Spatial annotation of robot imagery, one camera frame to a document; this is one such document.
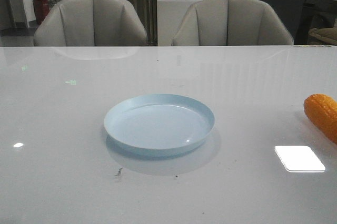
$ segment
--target orange corn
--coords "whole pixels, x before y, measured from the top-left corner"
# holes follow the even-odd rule
[[[310,95],[304,101],[304,112],[328,139],[337,144],[337,102],[333,98],[325,94]]]

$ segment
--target glossy table surface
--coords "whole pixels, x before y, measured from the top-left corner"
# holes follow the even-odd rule
[[[334,46],[0,48],[0,223],[335,223],[337,145],[303,101],[337,99],[336,66]],[[169,158],[115,146],[106,113],[144,94],[206,104],[206,142]],[[325,171],[288,172],[278,145]]]

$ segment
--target gray chair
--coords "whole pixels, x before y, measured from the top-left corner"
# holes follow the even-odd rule
[[[34,35],[35,46],[145,46],[146,30],[126,0],[63,0]]]
[[[203,0],[187,10],[172,45],[293,45],[293,38],[266,2]]]

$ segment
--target red trash bin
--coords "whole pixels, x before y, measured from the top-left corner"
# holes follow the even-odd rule
[[[49,13],[48,0],[33,0],[33,6],[36,22],[37,24],[41,24]]]

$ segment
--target light blue plate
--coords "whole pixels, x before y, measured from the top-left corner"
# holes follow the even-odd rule
[[[125,100],[106,114],[104,127],[120,147],[136,154],[165,157],[201,145],[214,126],[203,103],[172,94]]]

